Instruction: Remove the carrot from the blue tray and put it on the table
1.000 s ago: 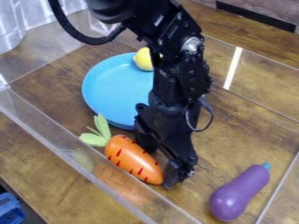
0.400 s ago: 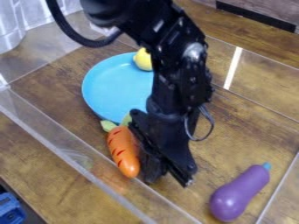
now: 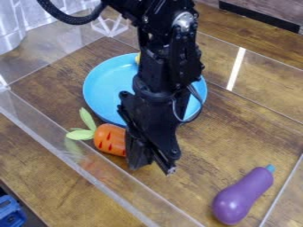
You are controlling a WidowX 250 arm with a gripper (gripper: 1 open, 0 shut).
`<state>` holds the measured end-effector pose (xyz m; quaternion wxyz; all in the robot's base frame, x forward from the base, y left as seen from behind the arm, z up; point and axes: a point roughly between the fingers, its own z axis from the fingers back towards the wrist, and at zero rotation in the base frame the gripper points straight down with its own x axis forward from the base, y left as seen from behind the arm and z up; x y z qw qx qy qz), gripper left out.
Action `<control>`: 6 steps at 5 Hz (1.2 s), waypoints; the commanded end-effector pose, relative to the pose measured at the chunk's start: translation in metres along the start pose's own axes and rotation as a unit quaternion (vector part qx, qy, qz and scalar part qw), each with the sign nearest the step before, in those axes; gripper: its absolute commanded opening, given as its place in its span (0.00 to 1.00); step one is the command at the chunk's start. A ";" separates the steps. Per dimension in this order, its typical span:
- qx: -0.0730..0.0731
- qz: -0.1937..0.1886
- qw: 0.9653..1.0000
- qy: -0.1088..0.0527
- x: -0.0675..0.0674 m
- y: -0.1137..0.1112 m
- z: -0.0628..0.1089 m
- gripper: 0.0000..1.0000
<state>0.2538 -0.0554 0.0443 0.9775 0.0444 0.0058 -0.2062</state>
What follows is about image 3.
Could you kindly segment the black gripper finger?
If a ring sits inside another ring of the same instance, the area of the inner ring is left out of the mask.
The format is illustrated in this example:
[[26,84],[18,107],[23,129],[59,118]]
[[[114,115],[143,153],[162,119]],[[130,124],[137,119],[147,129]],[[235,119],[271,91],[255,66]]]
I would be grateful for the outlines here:
[[130,132],[126,133],[126,155],[131,170],[138,170],[153,164],[153,149],[150,144]]
[[177,165],[173,157],[159,149],[153,151],[153,157],[159,168],[162,169],[163,174],[167,176],[174,174],[177,171]]

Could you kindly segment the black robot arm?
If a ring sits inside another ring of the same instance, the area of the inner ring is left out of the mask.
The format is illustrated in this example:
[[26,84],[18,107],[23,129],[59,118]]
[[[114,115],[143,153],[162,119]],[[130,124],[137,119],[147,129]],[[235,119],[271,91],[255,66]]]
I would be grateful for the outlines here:
[[120,93],[118,112],[127,124],[130,169],[153,163],[170,175],[182,157],[178,127],[193,121],[190,98],[201,98],[194,83],[205,64],[197,44],[199,13],[194,0],[100,0],[138,28],[141,63],[132,91]]

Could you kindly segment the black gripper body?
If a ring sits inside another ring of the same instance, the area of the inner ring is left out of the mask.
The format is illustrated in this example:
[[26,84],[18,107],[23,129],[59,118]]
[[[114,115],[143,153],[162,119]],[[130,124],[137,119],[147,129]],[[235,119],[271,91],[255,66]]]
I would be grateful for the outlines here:
[[153,86],[139,77],[134,78],[135,95],[120,93],[119,114],[127,123],[127,132],[142,138],[151,147],[166,152],[173,159],[182,157],[177,129],[182,124],[190,99],[186,87]]

